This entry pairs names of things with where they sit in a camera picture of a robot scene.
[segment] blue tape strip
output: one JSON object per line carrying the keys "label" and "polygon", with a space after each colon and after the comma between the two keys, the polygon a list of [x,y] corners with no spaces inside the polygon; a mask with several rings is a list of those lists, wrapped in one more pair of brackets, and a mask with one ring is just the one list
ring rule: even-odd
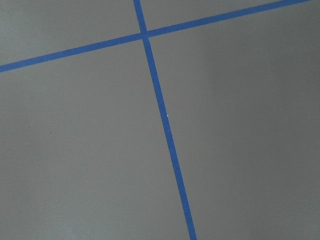
{"label": "blue tape strip", "polygon": [[[228,19],[238,18],[245,15],[255,14],[263,11],[268,11],[272,9],[277,9],[277,8],[299,4],[303,2],[309,2],[309,1],[311,0],[281,0],[277,2],[264,4],[264,5],[227,12],[227,13],[223,13],[215,16],[205,17],[198,20],[193,20],[193,21],[179,23],[171,26],[157,28],[154,30],[147,31],[147,35],[149,37],[155,37],[155,36],[168,34],[176,31],[184,30],[184,29],[194,28],[201,25],[216,23],[216,22],[220,22]],[[119,38],[115,38],[107,41],[80,46],[80,47],[76,47],[68,50],[58,51],[51,54],[37,56],[37,57],[33,57],[33,58],[21,60],[21,61],[16,61],[16,62],[8,63],[5,65],[0,65],[0,73],[23,68],[30,65],[52,61],[55,59],[66,58],[72,55],[77,55],[77,54],[82,54],[82,53],[86,53],[86,52],[90,52],[98,49],[103,49],[103,48],[107,48],[107,47],[111,47],[119,44],[125,44],[125,43],[133,42],[136,40],[140,40],[140,39],[142,39],[142,37],[140,33],[137,33],[137,34],[123,36],[123,37],[119,37]]]}
{"label": "blue tape strip", "polygon": [[272,10],[272,9],[278,9],[278,8],[286,7],[289,5],[294,5],[294,4],[299,4],[299,3],[303,3],[303,2],[309,2],[309,1],[311,1],[311,0],[276,1],[276,2],[267,3],[267,4],[263,4],[263,5],[259,5],[259,6],[253,6],[253,7],[237,10],[237,11],[231,11],[231,12],[227,12],[227,13],[223,13],[223,14],[219,14],[219,15],[215,15],[215,16],[209,16],[209,17],[205,17],[202,19],[198,19],[198,20],[187,21],[187,22],[183,22],[183,23],[179,23],[179,24],[175,24],[175,25],[171,25],[171,26],[157,28],[157,29],[148,31],[148,36],[155,37],[155,36],[159,36],[159,35],[163,35],[163,34],[177,32],[180,30],[190,29],[190,28],[194,28],[194,27],[198,27],[198,26],[202,26],[202,25],[206,25],[206,24],[221,22],[221,21],[228,20],[228,19],[234,19],[234,18],[245,16],[245,15],[256,14],[259,12],[264,12],[264,11],[268,11],[268,10]]}
{"label": "blue tape strip", "polygon": [[0,73],[5,71],[10,71],[13,69],[23,68],[30,65],[52,61],[55,59],[66,58],[72,55],[83,54],[83,53],[91,52],[98,49],[104,49],[104,48],[108,48],[108,47],[119,45],[119,44],[125,44],[125,43],[133,42],[136,40],[140,40],[141,38],[142,38],[141,33],[136,33],[128,36],[114,38],[107,41],[101,41],[101,42],[97,42],[97,43],[93,43],[85,46],[75,47],[68,50],[63,50],[63,51],[42,55],[42,56],[37,56],[37,57],[29,58],[26,60],[16,61],[16,62],[12,62],[5,65],[0,65]]}
{"label": "blue tape strip", "polygon": [[152,79],[152,83],[153,83],[153,88],[154,88],[156,100],[158,103],[158,108],[159,108],[159,112],[160,112],[160,116],[161,116],[161,120],[162,120],[162,125],[163,125],[163,129],[164,129],[166,142],[167,142],[167,145],[169,148],[169,153],[170,153],[170,157],[171,157],[171,162],[172,162],[172,166],[173,166],[176,184],[178,186],[178,190],[179,190],[179,194],[180,194],[180,199],[181,199],[181,203],[182,203],[182,209],[184,212],[184,217],[185,217],[187,229],[189,232],[190,239],[197,240],[196,230],[195,230],[194,222],[192,220],[192,215],[191,215],[191,211],[190,211],[190,207],[189,207],[186,188],[185,188],[184,180],[182,177],[182,173],[181,173],[181,169],[180,169],[180,165],[179,165],[179,160],[178,160],[178,156],[177,156],[177,151],[176,151],[176,147],[175,147],[175,143],[174,143],[174,138],[173,138],[173,135],[171,132],[170,123],[169,123],[167,110],[166,110],[166,105],[165,105],[164,97],[163,97],[163,94],[161,91],[161,86],[160,86],[160,82],[159,82],[155,59],[154,59],[151,44],[150,44],[150,41],[148,38],[148,31],[147,31],[147,27],[146,27],[144,14],[142,11],[140,0],[133,0],[133,3],[134,3],[136,16],[138,19],[140,31],[142,34],[142,41],[143,41],[143,45],[144,45],[145,55],[147,58],[147,62],[148,62],[149,70],[150,70],[150,75],[151,75],[151,79]]}

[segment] vertical blue line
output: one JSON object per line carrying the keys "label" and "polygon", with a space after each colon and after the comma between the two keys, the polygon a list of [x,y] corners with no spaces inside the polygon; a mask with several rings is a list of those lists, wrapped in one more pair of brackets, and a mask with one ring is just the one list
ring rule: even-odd
{"label": "vertical blue line", "polygon": [[167,115],[164,97],[163,97],[163,94],[161,91],[161,86],[160,86],[160,82],[159,82],[155,59],[154,59],[151,44],[149,41],[149,37],[148,37],[148,31],[147,31],[147,26],[146,26],[144,14],[142,11],[142,6],[140,3],[140,0],[133,0],[133,3],[134,3],[135,12],[136,12],[137,20],[138,20],[141,35],[142,35],[142,41],[143,41],[143,46],[144,46],[144,50],[145,50],[145,55],[147,58],[147,62],[148,62],[148,66],[149,66],[149,70],[150,70],[150,74],[151,74],[151,78],[152,78],[153,88],[154,88],[156,100],[158,103],[158,108],[159,108],[159,112],[160,112],[160,116],[161,116],[161,120],[162,120],[164,134],[165,134],[166,142],[167,142],[170,157],[171,157],[175,180],[176,180],[176,184],[178,186],[178,190],[179,190],[179,194],[180,194],[180,199],[181,199],[181,203],[182,203],[182,208],[183,208],[184,217],[185,217],[186,225],[188,228],[190,240],[197,240],[196,230],[195,230],[194,222],[193,222],[190,207],[189,207],[186,188],[185,188],[184,180],[183,180],[180,165],[179,165],[179,160],[178,160],[177,151],[176,151],[176,147],[175,147],[175,143],[174,143],[174,138],[173,138],[171,128],[170,128],[170,123],[169,123],[169,119],[168,119],[168,115]]}

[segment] floor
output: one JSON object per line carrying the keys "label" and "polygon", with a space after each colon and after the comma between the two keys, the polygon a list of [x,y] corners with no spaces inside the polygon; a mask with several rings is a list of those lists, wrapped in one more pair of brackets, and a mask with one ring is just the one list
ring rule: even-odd
{"label": "floor", "polygon": [[1,1],[0,239],[320,239],[319,12]]}

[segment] blue line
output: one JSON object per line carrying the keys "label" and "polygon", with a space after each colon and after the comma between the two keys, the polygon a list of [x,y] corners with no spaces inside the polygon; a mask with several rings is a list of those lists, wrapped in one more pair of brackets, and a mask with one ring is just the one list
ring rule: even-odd
{"label": "blue line", "polygon": [[[289,5],[294,5],[294,4],[299,4],[299,3],[303,3],[303,2],[309,2],[309,1],[311,1],[311,0],[276,1],[276,2],[272,2],[272,3],[264,4],[264,5],[249,7],[249,8],[245,8],[245,9],[241,9],[241,10],[237,10],[237,11],[232,11],[232,12],[227,12],[227,13],[223,13],[223,14],[219,14],[219,15],[215,15],[215,16],[205,17],[205,18],[198,19],[198,20],[187,21],[187,22],[183,22],[183,23],[179,23],[179,24],[175,24],[175,25],[171,25],[171,26],[157,28],[154,30],[147,31],[147,35],[149,37],[155,37],[155,36],[168,34],[168,33],[176,32],[176,31],[184,30],[184,29],[198,27],[201,25],[216,23],[216,22],[220,22],[220,21],[224,21],[224,20],[228,20],[228,19],[238,18],[238,17],[245,16],[245,15],[255,14],[255,13],[259,13],[259,12],[263,12],[263,11],[268,11],[268,10],[272,10],[272,9],[277,9],[277,8],[281,8],[281,7],[285,7],[285,6],[289,6]],[[86,52],[90,52],[90,51],[94,51],[94,50],[98,50],[98,49],[108,48],[108,47],[119,45],[119,44],[125,44],[125,43],[133,42],[136,40],[140,40],[140,39],[142,39],[141,34],[136,33],[136,34],[123,36],[123,37],[119,37],[119,38],[115,38],[115,39],[111,39],[111,40],[107,40],[107,41],[101,41],[101,42],[97,42],[97,43],[93,43],[93,44],[89,44],[89,45],[85,45],[85,46],[75,47],[75,48],[68,49],[68,50],[58,51],[58,52],[54,52],[54,53],[50,53],[50,54],[46,54],[46,55],[42,55],[42,56],[37,56],[37,57],[33,57],[33,58],[21,60],[21,61],[16,61],[16,62],[0,65],[0,73],[14,70],[14,69],[23,68],[23,67],[30,66],[30,65],[35,65],[35,64],[39,64],[39,63],[52,61],[55,59],[66,58],[66,57],[69,57],[72,55],[77,55],[77,54],[82,54],[82,53],[86,53]]]}
{"label": "blue line", "polygon": [[119,44],[125,44],[125,43],[133,42],[136,40],[140,40],[141,38],[142,38],[141,33],[136,33],[128,36],[114,38],[107,41],[101,41],[101,42],[97,42],[97,43],[93,43],[85,46],[71,48],[68,50],[63,50],[63,51],[42,55],[42,56],[37,56],[37,57],[29,58],[26,60],[16,61],[16,62],[8,63],[5,65],[0,65],[0,73],[5,71],[10,71],[13,69],[23,68],[30,65],[52,61],[55,59],[61,59],[61,58],[69,57],[72,55],[83,54],[83,53],[91,52],[98,49],[104,49],[104,48],[119,45]]}
{"label": "blue line", "polygon": [[158,108],[159,108],[161,121],[164,129],[166,143],[168,145],[168,149],[171,157],[176,184],[178,186],[178,190],[180,194],[182,209],[184,212],[184,217],[185,217],[187,229],[189,232],[189,237],[190,237],[190,240],[197,240],[196,230],[195,230],[194,222],[193,222],[190,207],[189,207],[188,197],[187,197],[186,188],[185,188],[184,180],[183,180],[180,165],[179,165],[174,138],[171,132],[166,105],[165,105],[164,97],[161,91],[156,63],[155,63],[154,55],[152,52],[151,44],[148,38],[148,31],[146,27],[142,6],[140,3],[140,0],[133,0],[133,3],[134,3],[135,12],[136,12],[136,16],[138,19],[138,23],[139,23],[139,27],[142,35],[145,55],[147,58],[150,75],[153,83],[153,88],[154,88],[156,100],[158,103]]}
{"label": "blue line", "polygon": [[253,6],[253,7],[237,10],[237,11],[231,11],[231,12],[227,12],[227,13],[223,13],[215,16],[209,16],[202,19],[198,19],[198,20],[187,21],[187,22],[183,22],[183,23],[179,23],[171,26],[157,28],[157,29],[148,31],[148,36],[155,37],[163,34],[177,32],[180,30],[190,29],[190,28],[194,28],[194,27],[198,27],[206,24],[212,24],[212,23],[216,23],[216,22],[220,22],[228,19],[234,19],[234,18],[245,16],[245,15],[256,14],[259,12],[278,9],[278,8],[286,7],[289,5],[294,5],[294,4],[299,4],[303,2],[309,2],[309,1],[311,0],[276,1],[276,2],[267,3],[259,6]]}

